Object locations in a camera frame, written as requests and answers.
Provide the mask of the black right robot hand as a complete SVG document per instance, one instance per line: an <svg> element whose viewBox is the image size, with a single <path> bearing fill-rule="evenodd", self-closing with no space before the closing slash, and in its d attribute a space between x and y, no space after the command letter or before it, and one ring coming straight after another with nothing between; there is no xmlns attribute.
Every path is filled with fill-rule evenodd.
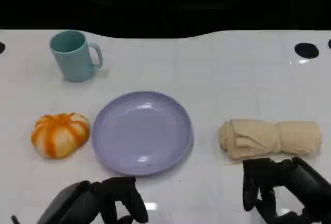
<svg viewBox="0 0 331 224"><path fill-rule="evenodd" d="M266 223L330 223L330 183L299 157L243 161L243 207L256 208ZM299 215L276 211L275 187L285 187L304 208Z"/></svg>

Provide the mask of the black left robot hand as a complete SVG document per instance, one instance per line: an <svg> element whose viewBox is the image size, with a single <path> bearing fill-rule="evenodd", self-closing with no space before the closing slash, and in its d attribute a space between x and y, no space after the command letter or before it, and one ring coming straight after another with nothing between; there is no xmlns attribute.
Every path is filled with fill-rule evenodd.
<svg viewBox="0 0 331 224"><path fill-rule="evenodd" d="M81 181L62 189L38 223L148 222L148 213L136 189L135 177L112 177L102 182Z"/></svg>

